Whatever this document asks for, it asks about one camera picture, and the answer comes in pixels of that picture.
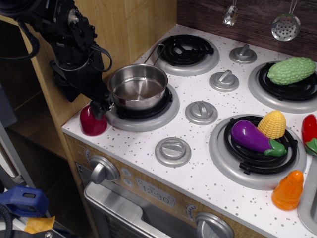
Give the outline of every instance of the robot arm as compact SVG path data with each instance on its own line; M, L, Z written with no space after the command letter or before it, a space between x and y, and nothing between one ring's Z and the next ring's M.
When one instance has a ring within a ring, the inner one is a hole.
M73 0L0 0L0 14L15 19L20 27L29 24L51 45L54 80L70 102L82 93L92 99L95 118L109 110L111 94L102 81L102 72L110 70L112 59L95 42L95 27ZM107 69L101 53L110 58Z

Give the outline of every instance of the stove knob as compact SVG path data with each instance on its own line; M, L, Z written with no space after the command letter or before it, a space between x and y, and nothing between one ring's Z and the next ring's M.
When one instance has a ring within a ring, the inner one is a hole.
M196 216L197 238L233 238L233 230L219 217L207 212L200 212Z
M208 125L213 123L217 117L217 109L210 103L204 101L193 102L185 110L187 120L197 125Z
M213 74L209 85L220 92L231 92L239 87L239 80L230 70Z
M166 138L155 148L156 159L168 167L179 167L186 164L191 157L189 145L179 138Z
M90 165L94 169L91 174L91 181L100 184L102 181L114 181L119 178L117 168L105 157L94 155L91 157Z
M257 53L250 49L248 44L230 51L229 58L239 64L249 64L257 60Z

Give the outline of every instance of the yellow corn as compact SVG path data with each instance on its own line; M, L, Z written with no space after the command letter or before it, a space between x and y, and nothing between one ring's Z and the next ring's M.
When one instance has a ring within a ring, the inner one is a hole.
M270 139L281 138L286 130L286 119L280 111L272 111L258 125L258 129Z

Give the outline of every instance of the oven handle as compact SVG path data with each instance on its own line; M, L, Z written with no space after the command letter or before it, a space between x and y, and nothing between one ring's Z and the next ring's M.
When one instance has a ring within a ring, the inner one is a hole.
M90 182L85 188L87 201L106 216L119 220L147 238L171 238L142 220L142 208L100 184Z

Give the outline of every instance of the red toy object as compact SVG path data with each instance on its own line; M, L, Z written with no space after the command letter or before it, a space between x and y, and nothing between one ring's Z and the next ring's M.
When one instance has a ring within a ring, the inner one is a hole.
M302 138L307 153L317 156L317 120L313 114L303 120Z
M96 136L102 134L107 129L105 116L97 120L91 110L90 105L85 106L80 112L80 126L85 135Z

